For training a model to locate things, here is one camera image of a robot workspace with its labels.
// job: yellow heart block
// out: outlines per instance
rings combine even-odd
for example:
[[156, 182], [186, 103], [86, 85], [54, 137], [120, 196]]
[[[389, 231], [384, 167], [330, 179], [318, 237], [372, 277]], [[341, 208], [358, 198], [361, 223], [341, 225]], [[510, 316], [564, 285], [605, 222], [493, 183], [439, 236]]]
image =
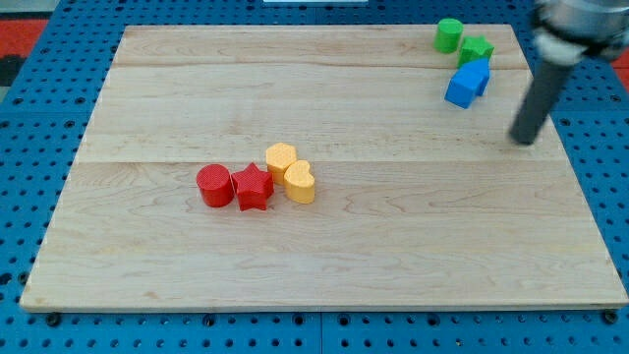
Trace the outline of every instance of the yellow heart block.
[[266, 150], [266, 169], [273, 176], [275, 184], [284, 184], [284, 174], [295, 161], [297, 150], [291, 145], [277, 143]]
[[298, 160], [288, 167], [284, 174], [286, 197], [301, 204], [310, 204], [315, 200], [315, 177], [311, 174], [311, 165], [305, 160]]

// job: wood grain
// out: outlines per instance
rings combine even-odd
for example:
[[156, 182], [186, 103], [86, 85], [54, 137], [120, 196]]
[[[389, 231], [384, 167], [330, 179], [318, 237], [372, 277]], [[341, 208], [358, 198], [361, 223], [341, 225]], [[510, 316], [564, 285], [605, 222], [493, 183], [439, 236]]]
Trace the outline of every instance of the wood grain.
[[[486, 95], [443, 100], [433, 26], [128, 27], [21, 303], [34, 312], [616, 308], [628, 302], [507, 26]], [[316, 178], [211, 209], [196, 173], [277, 142]]]

